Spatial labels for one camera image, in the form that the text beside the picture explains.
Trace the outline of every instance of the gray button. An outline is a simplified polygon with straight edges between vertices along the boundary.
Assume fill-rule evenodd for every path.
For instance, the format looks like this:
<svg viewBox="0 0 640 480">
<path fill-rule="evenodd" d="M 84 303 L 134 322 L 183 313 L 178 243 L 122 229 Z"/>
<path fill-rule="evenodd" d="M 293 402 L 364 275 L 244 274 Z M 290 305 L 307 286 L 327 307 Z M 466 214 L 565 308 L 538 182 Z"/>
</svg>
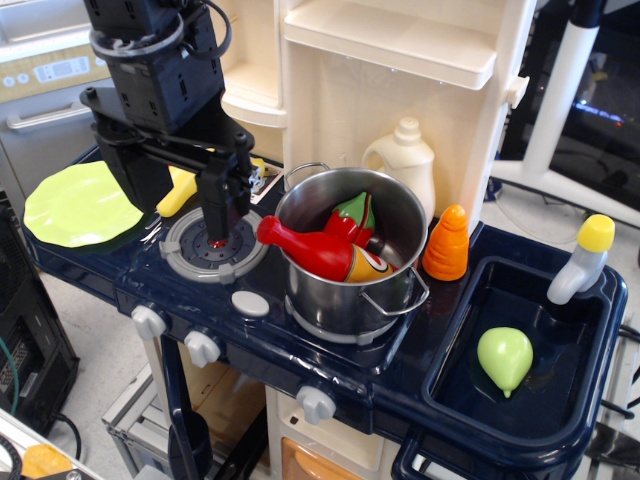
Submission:
<svg viewBox="0 0 640 480">
<path fill-rule="evenodd" d="M 269 313 L 269 303 L 257 293 L 235 292 L 231 295 L 231 303 L 236 310 L 249 317 L 264 317 Z"/>
</svg>

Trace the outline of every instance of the cream shelf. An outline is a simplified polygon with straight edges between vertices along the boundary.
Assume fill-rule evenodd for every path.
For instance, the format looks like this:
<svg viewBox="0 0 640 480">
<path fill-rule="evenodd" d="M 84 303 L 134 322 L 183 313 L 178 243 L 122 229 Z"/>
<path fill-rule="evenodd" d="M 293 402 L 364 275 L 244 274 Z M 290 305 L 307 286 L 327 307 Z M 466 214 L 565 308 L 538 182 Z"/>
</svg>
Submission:
<svg viewBox="0 0 640 480">
<path fill-rule="evenodd" d="M 491 78 L 496 37 L 344 0 L 310 0 L 284 17 L 286 40 L 480 90 Z"/>
<path fill-rule="evenodd" d="M 287 116 L 279 103 L 274 69 L 242 62 L 225 71 L 222 107 L 233 118 L 254 125 L 284 128 Z"/>
</svg>

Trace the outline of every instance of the red plastic bottle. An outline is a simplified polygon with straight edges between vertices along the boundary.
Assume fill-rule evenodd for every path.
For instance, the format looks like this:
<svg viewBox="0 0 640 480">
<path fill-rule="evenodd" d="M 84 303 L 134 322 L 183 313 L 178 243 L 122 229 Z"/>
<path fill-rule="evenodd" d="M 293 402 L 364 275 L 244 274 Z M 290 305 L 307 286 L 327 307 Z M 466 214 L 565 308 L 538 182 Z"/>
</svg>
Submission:
<svg viewBox="0 0 640 480">
<path fill-rule="evenodd" d="M 395 270 L 393 265 L 341 236 L 294 232 L 273 215 L 262 219 L 257 238 L 265 245 L 277 245 L 300 267 L 326 280 L 368 282 Z"/>
</svg>

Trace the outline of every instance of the toy ketchup bottle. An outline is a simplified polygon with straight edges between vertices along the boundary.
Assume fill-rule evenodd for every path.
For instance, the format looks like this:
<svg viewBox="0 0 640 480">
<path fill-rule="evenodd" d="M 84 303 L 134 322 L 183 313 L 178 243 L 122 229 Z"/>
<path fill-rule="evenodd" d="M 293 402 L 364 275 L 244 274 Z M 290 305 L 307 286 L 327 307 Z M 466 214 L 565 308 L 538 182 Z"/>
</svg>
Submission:
<svg viewBox="0 0 640 480">
<path fill-rule="evenodd" d="M 436 208 L 434 157 L 431 147 L 422 140 L 418 120 L 405 117 L 391 135 L 379 138 L 367 147 L 362 166 L 384 172 L 409 187 L 420 200 L 429 225 Z"/>
<path fill-rule="evenodd" d="M 268 215 L 256 232 L 258 241 L 276 245 L 305 270 L 334 282 L 368 282 L 391 275 L 395 268 L 346 238 L 326 232 L 298 233 Z"/>
<path fill-rule="evenodd" d="M 360 248 L 367 248 L 375 228 L 376 221 L 371 211 L 371 195 L 362 192 L 357 197 L 335 207 L 323 231 L 344 237 Z"/>
</svg>

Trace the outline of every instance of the toy cabinet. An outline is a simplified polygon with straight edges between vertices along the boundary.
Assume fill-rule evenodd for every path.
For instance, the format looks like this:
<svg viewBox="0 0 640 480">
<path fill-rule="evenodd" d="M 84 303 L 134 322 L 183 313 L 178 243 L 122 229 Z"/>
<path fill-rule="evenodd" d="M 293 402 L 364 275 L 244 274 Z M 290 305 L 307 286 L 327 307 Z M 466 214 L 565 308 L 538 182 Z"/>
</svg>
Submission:
<svg viewBox="0 0 640 480">
<path fill-rule="evenodd" d="M 221 6 L 234 28 L 223 107 L 254 132 L 256 153 L 277 154 L 281 143 L 285 170 L 359 167 L 371 142 L 415 117 L 435 151 L 436 215 L 460 203 L 473 229 L 506 113 L 527 86 L 517 72 L 534 1 Z"/>
</svg>

